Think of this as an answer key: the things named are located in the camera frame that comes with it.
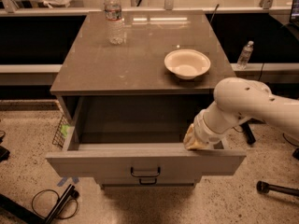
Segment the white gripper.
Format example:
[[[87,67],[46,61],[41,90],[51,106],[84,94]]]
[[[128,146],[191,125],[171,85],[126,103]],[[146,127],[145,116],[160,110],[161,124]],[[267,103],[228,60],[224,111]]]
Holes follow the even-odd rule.
[[[204,121],[205,109],[203,109],[193,120],[185,133],[183,143],[187,150],[205,149],[220,142],[225,133],[212,131]]]

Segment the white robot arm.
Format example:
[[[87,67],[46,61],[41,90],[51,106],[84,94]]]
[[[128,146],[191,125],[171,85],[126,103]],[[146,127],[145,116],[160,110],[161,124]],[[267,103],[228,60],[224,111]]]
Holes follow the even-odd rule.
[[[299,140],[299,101],[273,94],[260,81],[229,77],[213,91],[214,101],[194,118],[183,139],[187,150],[216,145],[235,126],[257,119]]]

